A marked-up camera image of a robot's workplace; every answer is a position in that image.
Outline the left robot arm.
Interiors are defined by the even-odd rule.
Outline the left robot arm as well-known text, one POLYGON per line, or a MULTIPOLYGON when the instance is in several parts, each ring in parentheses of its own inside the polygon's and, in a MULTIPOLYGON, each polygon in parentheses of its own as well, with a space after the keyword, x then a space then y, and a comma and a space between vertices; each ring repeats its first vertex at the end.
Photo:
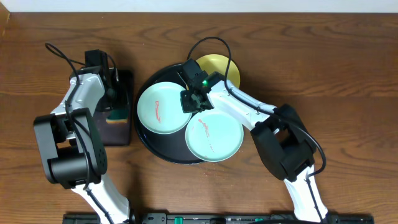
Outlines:
POLYGON ((71 74, 69 84, 62 102, 34 120, 45 176, 80 195, 96 212, 69 221, 131 223, 130 202, 107 174, 105 148, 130 143, 133 74, 91 66, 71 74))

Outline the yellow plate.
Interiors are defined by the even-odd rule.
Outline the yellow plate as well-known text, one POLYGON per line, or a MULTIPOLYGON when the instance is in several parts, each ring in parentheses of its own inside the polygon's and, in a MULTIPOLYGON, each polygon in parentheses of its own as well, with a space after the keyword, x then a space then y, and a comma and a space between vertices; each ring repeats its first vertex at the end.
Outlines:
MULTIPOLYGON (((218 72, 222 75, 225 75, 228 57, 220 54, 208 54, 196 59, 195 61, 200 68, 209 75, 211 75, 213 72, 218 72)), ((231 87, 231 85, 234 85, 236 88, 240 87, 241 75, 238 66, 233 61, 231 61, 229 65, 228 80, 230 81, 228 84, 229 87, 231 87)))

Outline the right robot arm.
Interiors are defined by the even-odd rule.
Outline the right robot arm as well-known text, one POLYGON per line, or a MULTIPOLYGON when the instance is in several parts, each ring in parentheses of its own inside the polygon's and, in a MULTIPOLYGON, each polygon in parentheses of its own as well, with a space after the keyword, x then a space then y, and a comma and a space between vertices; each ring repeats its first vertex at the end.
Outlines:
POLYGON ((181 93, 184 112, 218 109, 239 121, 250 133, 266 169, 283 181, 300 222, 325 223, 328 209, 321 200, 315 176, 319 143, 308 133, 297 112, 289 105, 263 103, 215 72, 180 72, 188 86, 181 93))

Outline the green yellow sponge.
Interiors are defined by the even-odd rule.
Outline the green yellow sponge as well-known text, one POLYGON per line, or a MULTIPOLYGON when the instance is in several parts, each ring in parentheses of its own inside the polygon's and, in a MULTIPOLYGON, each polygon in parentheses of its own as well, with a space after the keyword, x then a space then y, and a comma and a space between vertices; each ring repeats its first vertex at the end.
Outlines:
POLYGON ((129 119, 128 109, 111 110, 106 118, 108 124, 125 124, 129 119))

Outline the mint plate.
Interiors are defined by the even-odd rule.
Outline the mint plate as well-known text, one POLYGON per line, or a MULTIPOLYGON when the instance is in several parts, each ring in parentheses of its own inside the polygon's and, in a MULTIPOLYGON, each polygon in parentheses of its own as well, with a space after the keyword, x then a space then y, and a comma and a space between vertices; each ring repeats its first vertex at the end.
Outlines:
POLYGON ((190 152, 207 162, 219 162, 233 156, 244 139, 242 124, 220 110, 197 113, 188 122, 185 140, 190 152))
POLYGON ((191 119, 184 113, 180 93, 185 88, 174 82, 151 85, 139 97, 137 115, 142 125, 157 134, 172 134, 181 130, 191 119))

